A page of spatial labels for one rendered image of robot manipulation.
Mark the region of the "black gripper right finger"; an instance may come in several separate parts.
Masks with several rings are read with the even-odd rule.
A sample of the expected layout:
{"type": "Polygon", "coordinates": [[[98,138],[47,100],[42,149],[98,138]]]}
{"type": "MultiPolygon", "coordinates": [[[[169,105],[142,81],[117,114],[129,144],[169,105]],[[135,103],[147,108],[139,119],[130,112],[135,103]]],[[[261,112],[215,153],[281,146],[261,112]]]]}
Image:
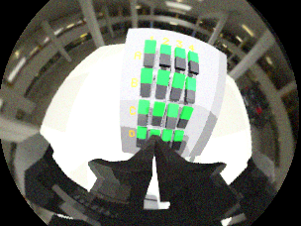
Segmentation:
{"type": "Polygon", "coordinates": [[[205,179],[215,173],[222,173],[227,167],[225,162],[213,162],[212,164],[194,164],[178,155],[164,142],[158,134],[155,134],[154,148],[155,168],[157,169],[159,203],[167,203],[175,192],[181,191],[189,181],[205,179]]]}

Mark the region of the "white switch panel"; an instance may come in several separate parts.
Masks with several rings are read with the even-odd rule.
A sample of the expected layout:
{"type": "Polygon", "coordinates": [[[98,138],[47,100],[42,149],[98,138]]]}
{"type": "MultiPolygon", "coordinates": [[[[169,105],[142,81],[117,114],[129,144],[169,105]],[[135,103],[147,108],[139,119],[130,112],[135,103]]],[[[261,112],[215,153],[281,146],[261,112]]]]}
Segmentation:
{"type": "Polygon", "coordinates": [[[127,34],[119,85],[123,153],[137,153],[158,134],[178,155],[201,157],[221,112],[227,55],[175,31],[127,34]]]}

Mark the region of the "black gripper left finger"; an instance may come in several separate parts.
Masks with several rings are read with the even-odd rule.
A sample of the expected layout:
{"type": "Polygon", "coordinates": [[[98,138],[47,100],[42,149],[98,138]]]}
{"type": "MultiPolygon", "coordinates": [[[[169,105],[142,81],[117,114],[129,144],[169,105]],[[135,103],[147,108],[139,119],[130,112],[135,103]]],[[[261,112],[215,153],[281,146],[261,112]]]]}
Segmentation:
{"type": "Polygon", "coordinates": [[[102,158],[94,158],[88,162],[88,167],[96,179],[103,177],[104,180],[114,181],[121,185],[130,185],[140,189],[139,201],[144,201],[150,189],[153,169],[153,152],[155,148],[155,134],[151,134],[150,139],[143,144],[133,157],[126,161],[104,161],[102,158]]]}

